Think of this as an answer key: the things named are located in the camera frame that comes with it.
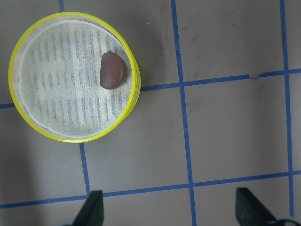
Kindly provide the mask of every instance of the gray tile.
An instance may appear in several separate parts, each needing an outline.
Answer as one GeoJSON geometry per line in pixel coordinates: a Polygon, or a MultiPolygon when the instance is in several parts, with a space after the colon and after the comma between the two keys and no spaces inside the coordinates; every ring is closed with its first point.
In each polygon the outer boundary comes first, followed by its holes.
{"type": "Polygon", "coordinates": [[[283,70],[278,0],[177,1],[186,81],[283,70]]]}
{"type": "Polygon", "coordinates": [[[301,23],[300,11],[301,3],[299,0],[285,1],[288,65],[292,69],[301,68],[301,30],[299,29],[301,23]]]}
{"type": "Polygon", "coordinates": [[[0,204],[86,194],[79,145],[44,137],[0,110],[0,204]]]}
{"type": "Polygon", "coordinates": [[[108,197],[104,212],[104,226],[192,225],[188,189],[108,197]]]}
{"type": "Polygon", "coordinates": [[[65,0],[64,6],[103,19],[124,37],[138,62],[142,86],[178,82],[169,0],[65,0]]]}
{"type": "Polygon", "coordinates": [[[0,225],[62,226],[75,219],[84,200],[0,209],[0,225]]]}
{"type": "Polygon", "coordinates": [[[294,217],[301,221],[301,175],[293,177],[294,217]]]}
{"type": "Polygon", "coordinates": [[[290,75],[293,169],[301,170],[301,74],[290,75]]]}
{"type": "Polygon", "coordinates": [[[38,20],[59,12],[57,1],[1,1],[0,40],[2,43],[0,54],[0,104],[11,103],[8,89],[8,64],[13,49],[22,34],[38,20]]]}
{"type": "Polygon", "coordinates": [[[195,182],[287,171],[283,76],[185,90],[195,182]]]}
{"type": "Polygon", "coordinates": [[[179,89],[142,92],[133,112],[85,150],[91,189],[187,183],[179,89]]]}
{"type": "Polygon", "coordinates": [[[195,188],[198,225],[239,226],[235,218],[235,192],[247,187],[275,216],[289,216],[288,178],[274,178],[195,188]]]}

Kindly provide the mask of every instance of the yellow rim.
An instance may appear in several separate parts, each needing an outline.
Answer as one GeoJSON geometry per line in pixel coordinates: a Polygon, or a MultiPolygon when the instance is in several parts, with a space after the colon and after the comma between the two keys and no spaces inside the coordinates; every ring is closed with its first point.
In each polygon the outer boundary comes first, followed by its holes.
{"type": "Polygon", "coordinates": [[[95,16],[92,16],[90,14],[79,13],[79,12],[64,12],[64,13],[53,14],[53,15],[47,16],[47,17],[39,20],[38,22],[34,23],[30,28],[28,28],[27,31],[22,35],[22,37],[19,39],[18,43],[16,44],[14,51],[12,53],[12,56],[10,58],[9,68],[8,68],[8,85],[9,85],[10,94],[12,96],[13,102],[14,102],[18,112],[31,127],[33,127],[40,134],[47,136],[48,138],[51,138],[54,140],[63,141],[63,142],[71,142],[71,143],[80,143],[80,142],[87,142],[87,141],[91,141],[91,140],[95,140],[97,138],[103,137],[104,135],[111,132],[114,128],[116,128],[122,122],[122,120],[128,116],[128,114],[132,111],[134,105],[136,104],[139,93],[140,93],[140,73],[139,73],[139,68],[138,68],[137,62],[136,62],[129,46],[127,45],[126,41],[111,25],[109,25],[107,22],[105,22],[95,16]],[[116,38],[121,42],[121,44],[123,45],[123,47],[125,48],[125,50],[127,52],[127,55],[129,57],[129,61],[130,61],[131,67],[132,67],[132,72],[133,72],[132,90],[131,90],[131,95],[130,95],[129,101],[128,101],[124,111],[119,116],[119,118],[116,120],[116,122],[114,122],[108,129],[106,129],[105,131],[103,131],[97,135],[91,136],[91,137],[80,138],[80,139],[61,138],[61,137],[56,137],[52,134],[49,134],[49,133],[41,130],[39,127],[37,127],[37,125],[35,123],[33,123],[32,119],[29,118],[23,112],[23,110],[21,109],[21,107],[17,101],[15,92],[13,89],[14,61],[15,61],[16,54],[19,51],[19,48],[20,48],[21,44],[23,43],[24,39],[40,24],[46,22],[47,20],[54,19],[59,16],[83,16],[83,17],[95,20],[96,22],[99,22],[103,27],[107,28],[112,34],[114,34],[116,36],[116,38]]]}

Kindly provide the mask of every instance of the black object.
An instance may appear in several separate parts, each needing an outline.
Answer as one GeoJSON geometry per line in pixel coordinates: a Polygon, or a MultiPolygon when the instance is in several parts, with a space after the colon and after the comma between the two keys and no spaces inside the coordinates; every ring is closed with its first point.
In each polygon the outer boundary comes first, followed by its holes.
{"type": "Polygon", "coordinates": [[[277,220],[248,188],[236,189],[236,220],[240,226],[301,226],[292,219],[277,220]]]}
{"type": "Polygon", "coordinates": [[[91,191],[71,226],[102,226],[103,219],[103,192],[91,191]]]}

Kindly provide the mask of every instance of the yellow bowl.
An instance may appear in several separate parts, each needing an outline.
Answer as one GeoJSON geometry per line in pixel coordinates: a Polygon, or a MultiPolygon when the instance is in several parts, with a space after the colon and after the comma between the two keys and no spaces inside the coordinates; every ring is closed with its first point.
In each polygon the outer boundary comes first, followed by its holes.
{"type": "Polygon", "coordinates": [[[53,14],[39,20],[38,22],[33,24],[30,28],[28,28],[27,31],[22,35],[22,37],[19,39],[18,43],[16,44],[12,56],[10,58],[9,69],[8,69],[8,84],[9,84],[10,94],[12,96],[12,99],[14,101],[14,104],[18,112],[31,127],[33,127],[40,134],[54,140],[71,142],[71,143],[80,143],[80,142],[87,142],[103,137],[104,135],[111,132],[114,128],[116,128],[130,114],[135,104],[137,103],[140,94],[141,78],[140,78],[139,67],[134,58],[133,53],[131,52],[129,46],[127,45],[123,37],[111,25],[89,14],[79,13],[79,12],[64,12],[64,13],[53,14]],[[63,21],[63,20],[85,21],[85,22],[95,24],[103,29],[106,29],[109,33],[115,36],[119,40],[119,42],[123,45],[128,55],[130,65],[132,67],[132,75],[133,75],[132,90],[131,90],[131,95],[129,97],[129,101],[124,111],[108,129],[91,137],[85,137],[85,138],[64,137],[48,130],[47,128],[40,126],[33,119],[30,118],[26,108],[24,107],[21,101],[20,94],[19,94],[18,71],[19,71],[19,65],[20,65],[22,53],[24,52],[26,46],[31,41],[31,39],[43,28],[49,26],[52,23],[56,23],[58,21],[63,21]]]}

